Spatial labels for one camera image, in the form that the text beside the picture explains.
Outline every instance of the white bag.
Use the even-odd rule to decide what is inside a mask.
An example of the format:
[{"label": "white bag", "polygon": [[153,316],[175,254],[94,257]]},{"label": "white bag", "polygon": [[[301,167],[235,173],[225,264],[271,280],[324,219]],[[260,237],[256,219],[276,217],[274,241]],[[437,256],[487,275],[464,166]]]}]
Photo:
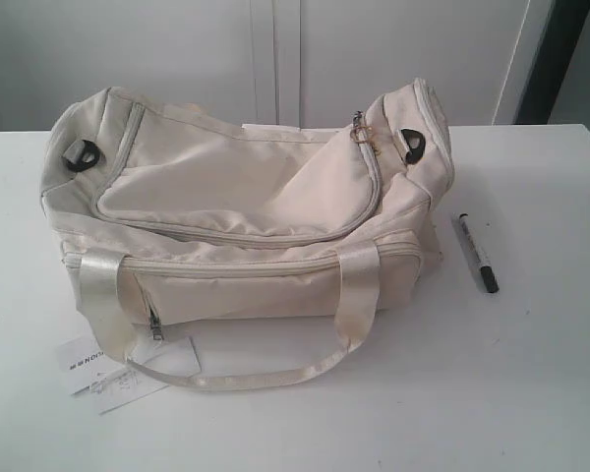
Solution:
[{"label": "white bag", "polygon": [[[365,340],[440,258],[447,125],[417,79],[341,130],[238,127],[110,88],[52,130],[41,199],[78,309],[112,359],[170,384],[296,384]],[[134,324],[334,315],[341,348],[272,374],[175,377],[131,358]]]}]

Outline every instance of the metal zipper pull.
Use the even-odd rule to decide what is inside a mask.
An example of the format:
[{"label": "metal zipper pull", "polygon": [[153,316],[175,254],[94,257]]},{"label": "metal zipper pull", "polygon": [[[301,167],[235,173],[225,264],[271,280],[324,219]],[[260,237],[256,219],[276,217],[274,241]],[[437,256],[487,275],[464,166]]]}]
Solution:
[{"label": "metal zipper pull", "polygon": [[161,332],[161,320],[152,307],[148,307],[148,321],[150,324],[150,332],[153,335],[153,340],[163,341],[164,334]]}]

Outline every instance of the hang tag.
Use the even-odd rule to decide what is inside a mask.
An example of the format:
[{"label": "hang tag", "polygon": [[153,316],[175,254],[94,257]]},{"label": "hang tag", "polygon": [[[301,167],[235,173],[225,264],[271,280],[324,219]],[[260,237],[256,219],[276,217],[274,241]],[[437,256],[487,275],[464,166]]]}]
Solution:
[{"label": "hang tag", "polygon": [[[149,357],[149,361],[142,362],[157,371],[184,377],[193,376],[201,371],[190,338],[161,343],[154,347],[145,346],[144,349],[143,352],[134,351],[134,358],[141,362],[141,358]],[[167,383],[156,381],[134,369],[124,368],[111,374],[100,388],[92,390],[94,407],[102,414],[167,386]]]},{"label": "hang tag", "polygon": [[55,349],[61,384],[73,394],[88,388],[110,372],[124,366],[105,356],[93,337],[83,336]]}]

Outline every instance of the pen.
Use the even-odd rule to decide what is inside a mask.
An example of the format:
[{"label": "pen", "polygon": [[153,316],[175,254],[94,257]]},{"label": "pen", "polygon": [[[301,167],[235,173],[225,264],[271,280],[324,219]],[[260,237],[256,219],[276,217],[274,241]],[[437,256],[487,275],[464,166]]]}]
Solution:
[{"label": "pen", "polygon": [[463,235],[468,242],[468,246],[470,247],[474,258],[476,259],[476,263],[479,267],[479,272],[481,273],[481,278],[483,279],[485,288],[489,293],[496,293],[499,291],[499,284],[496,282],[496,277],[494,276],[494,271],[490,265],[490,260],[488,259],[488,255],[485,253],[483,248],[472,236],[467,218],[468,213],[461,213],[459,215],[459,224],[461,225],[461,230],[463,231]]}]

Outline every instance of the bag handle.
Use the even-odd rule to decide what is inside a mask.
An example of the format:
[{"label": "bag handle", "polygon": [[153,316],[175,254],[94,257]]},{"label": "bag handle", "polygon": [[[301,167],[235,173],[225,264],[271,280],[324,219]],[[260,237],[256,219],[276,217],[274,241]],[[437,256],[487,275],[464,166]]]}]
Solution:
[{"label": "bag handle", "polygon": [[299,384],[336,366],[367,337],[380,293],[380,257],[372,241],[336,249],[341,288],[334,327],[341,347],[315,364],[267,374],[200,377],[172,376],[155,371],[131,358],[137,334],[124,315],[118,298],[118,270],[124,255],[90,249],[82,257],[79,275],[81,312],[88,319],[101,350],[158,381],[200,390],[247,390]]}]

